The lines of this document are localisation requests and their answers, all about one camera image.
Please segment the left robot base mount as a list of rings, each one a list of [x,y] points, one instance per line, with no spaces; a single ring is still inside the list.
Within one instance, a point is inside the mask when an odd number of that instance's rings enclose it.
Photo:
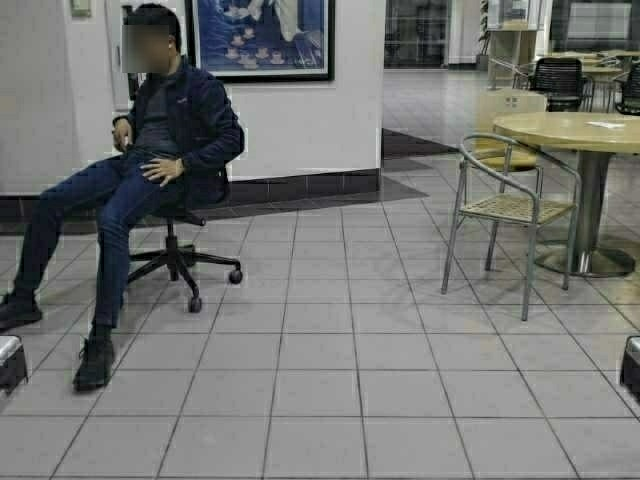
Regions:
[[[1,336],[1,390],[10,395],[23,381],[28,381],[28,368],[22,339]]]

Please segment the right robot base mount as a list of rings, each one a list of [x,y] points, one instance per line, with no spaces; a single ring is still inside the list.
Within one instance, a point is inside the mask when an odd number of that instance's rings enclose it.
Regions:
[[[639,336],[629,336],[626,339],[621,368],[619,373],[619,383],[627,391],[639,400]]]

